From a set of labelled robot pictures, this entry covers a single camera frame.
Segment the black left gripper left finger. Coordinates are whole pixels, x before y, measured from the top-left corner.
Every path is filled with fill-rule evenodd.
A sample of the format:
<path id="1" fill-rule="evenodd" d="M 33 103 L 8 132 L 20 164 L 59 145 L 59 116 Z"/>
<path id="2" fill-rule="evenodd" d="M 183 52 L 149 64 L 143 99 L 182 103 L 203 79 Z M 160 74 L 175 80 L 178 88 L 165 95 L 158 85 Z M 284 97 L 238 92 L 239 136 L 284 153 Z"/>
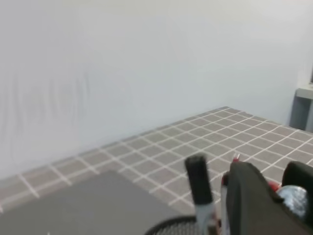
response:
<path id="1" fill-rule="evenodd" d="M 232 235 L 311 235 L 313 225 L 275 203 L 267 180 L 247 162 L 230 165 L 226 209 Z"/>

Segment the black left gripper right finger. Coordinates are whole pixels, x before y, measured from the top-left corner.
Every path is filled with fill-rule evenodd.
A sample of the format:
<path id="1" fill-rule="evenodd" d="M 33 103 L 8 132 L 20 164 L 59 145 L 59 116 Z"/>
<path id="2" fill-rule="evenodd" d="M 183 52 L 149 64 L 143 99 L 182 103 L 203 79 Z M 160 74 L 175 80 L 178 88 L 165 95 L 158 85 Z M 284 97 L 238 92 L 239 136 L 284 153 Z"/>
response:
<path id="1" fill-rule="evenodd" d="M 313 192 L 313 167 L 302 162 L 291 161 L 287 164 L 282 178 L 282 186 L 294 185 Z"/>

